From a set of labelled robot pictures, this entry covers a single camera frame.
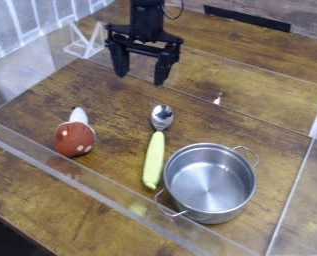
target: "stainless steel pot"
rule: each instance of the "stainless steel pot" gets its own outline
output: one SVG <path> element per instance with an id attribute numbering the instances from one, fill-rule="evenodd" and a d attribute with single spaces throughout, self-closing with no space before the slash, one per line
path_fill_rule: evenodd
<path id="1" fill-rule="evenodd" d="M 236 149 L 247 150 L 255 157 L 250 165 Z M 246 147 L 227 148 L 219 144 L 199 143 L 179 149 L 169 157 L 163 180 L 179 213 L 204 224 L 231 220 L 243 210 L 255 191 L 256 154 Z"/>

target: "red mushroom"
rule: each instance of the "red mushroom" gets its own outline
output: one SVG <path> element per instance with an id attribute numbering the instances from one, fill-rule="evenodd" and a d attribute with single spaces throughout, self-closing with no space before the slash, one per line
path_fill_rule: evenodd
<path id="1" fill-rule="evenodd" d="M 89 152 L 95 142 L 95 131 L 88 126 L 88 118 L 81 108 L 75 108 L 68 122 L 61 123 L 55 132 L 55 149 L 67 156 L 80 156 Z"/>

